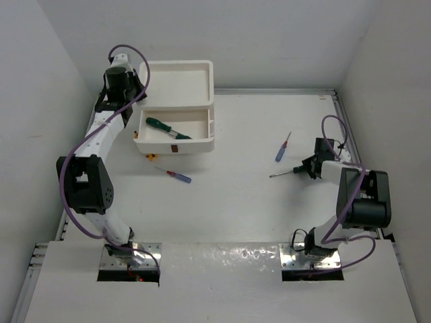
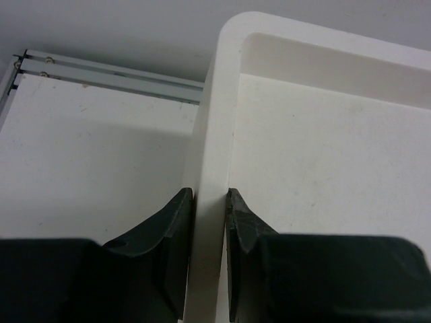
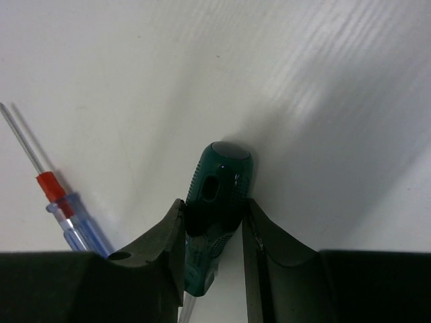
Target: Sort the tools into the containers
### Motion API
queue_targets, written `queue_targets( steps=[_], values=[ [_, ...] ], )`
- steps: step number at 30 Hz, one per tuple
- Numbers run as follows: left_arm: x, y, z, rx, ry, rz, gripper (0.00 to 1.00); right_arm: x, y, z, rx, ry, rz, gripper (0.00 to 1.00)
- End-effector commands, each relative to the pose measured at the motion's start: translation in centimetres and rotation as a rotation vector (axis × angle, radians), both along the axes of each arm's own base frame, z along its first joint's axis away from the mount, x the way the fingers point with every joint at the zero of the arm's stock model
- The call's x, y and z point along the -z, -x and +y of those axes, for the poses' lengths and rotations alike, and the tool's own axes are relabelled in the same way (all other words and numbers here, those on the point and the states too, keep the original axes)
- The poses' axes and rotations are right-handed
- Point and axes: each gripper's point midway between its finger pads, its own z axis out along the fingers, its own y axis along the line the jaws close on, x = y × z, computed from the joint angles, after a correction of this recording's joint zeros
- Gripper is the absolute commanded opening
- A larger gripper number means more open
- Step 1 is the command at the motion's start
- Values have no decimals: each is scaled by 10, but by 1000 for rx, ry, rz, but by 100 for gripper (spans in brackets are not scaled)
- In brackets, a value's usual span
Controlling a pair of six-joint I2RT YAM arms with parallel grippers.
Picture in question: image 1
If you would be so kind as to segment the blue handled screwdriver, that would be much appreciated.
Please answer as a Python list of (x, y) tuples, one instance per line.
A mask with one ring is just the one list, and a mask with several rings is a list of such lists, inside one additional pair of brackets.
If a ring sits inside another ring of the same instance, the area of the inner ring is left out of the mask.
[(288, 146), (288, 141), (290, 139), (291, 134), (292, 134), (292, 132), (289, 132), (286, 140), (283, 142), (283, 144), (281, 145), (279, 151), (277, 152), (277, 155), (275, 157), (275, 161), (276, 162), (280, 162), (281, 159), (283, 158), (284, 153), (286, 152), (286, 149), (287, 149), (287, 146)]

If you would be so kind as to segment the long green screwdriver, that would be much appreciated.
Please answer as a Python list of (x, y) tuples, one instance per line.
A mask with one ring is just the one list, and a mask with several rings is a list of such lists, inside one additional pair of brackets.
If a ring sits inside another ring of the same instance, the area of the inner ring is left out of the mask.
[(145, 120), (145, 123), (153, 127), (155, 129), (158, 129), (160, 131), (164, 131), (165, 133), (169, 133), (170, 131), (174, 131), (171, 126), (168, 126), (167, 124), (161, 122), (160, 120), (152, 117), (147, 117)]

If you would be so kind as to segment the small blue red screwdriver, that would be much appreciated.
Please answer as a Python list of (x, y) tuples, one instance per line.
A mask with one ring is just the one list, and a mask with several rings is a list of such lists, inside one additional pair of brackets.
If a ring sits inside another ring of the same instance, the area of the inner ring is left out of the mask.
[(158, 170), (163, 171), (163, 173), (165, 173), (165, 174), (169, 175), (170, 177), (175, 178), (175, 179), (177, 179), (177, 180), (180, 180), (181, 182), (185, 182), (185, 183), (187, 183), (187, 184), (190, 184), (190, 183), (192, 182), (192, 179), (191, 179), (190, 177), (188, 177), (188, 176), (185, 176), (185, 175), (179, 174), (179, 173), (174, 172), (174, 171), (165, 170), (165, 169), (160, 168), (160, 167), (158, 167), (158, 166), (156, 166), (156, 168), (157, 168)]

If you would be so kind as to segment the white drawer container box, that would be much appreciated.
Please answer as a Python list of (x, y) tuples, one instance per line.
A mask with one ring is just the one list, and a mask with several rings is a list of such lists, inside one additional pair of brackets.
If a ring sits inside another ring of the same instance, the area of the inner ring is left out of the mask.
[(147, 98), (142, 110), (212, 109), (213, 63), (208, 60), (150, 61)]

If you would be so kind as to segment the stubby green screwdriver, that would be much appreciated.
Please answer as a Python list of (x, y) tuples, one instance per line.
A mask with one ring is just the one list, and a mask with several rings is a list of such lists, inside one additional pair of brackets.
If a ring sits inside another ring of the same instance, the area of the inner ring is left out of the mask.
[(176, 131), (170, 131), (170, 132), (169, 132), (169, 135), (170, 135), (172, 138), (177, 139), (177, 140), (187, 140), (187, 139), (191, 139), (191, 137), (190, 137), (190, 136), (188, 136), (188, 135), (184, 135), (184, 134), (181, 134), (181, 133), (177, 133)]

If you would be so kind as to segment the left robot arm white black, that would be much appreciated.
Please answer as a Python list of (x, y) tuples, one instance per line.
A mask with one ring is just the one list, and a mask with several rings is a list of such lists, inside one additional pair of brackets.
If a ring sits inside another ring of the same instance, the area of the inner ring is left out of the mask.
[(112, 208), (114, 187), (104, 162), (133, 113), (132, 105), (143, 98), (136, 70), (128, 63), (111, 65), (86, 136), (57, 160), (61, 198), (72, 223), (86, 236), (106, 240), (125, 254), (132, 252), (134, 233)]

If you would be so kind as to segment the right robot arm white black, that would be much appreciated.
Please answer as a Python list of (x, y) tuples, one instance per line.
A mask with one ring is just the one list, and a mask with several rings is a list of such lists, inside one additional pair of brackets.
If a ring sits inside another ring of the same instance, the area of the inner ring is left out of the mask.
[(334, 151), (334, 143), (317, 138), (314, 154), (302, 161), (312, 179), (338, 187), (335, 215), (304, 238), (303, 253), (315, 258), (330, 256), (340, 244), (352, 242), (364, 231), (386, 228), (391, 222), (389, 175), (351, 162), (346, 150)]

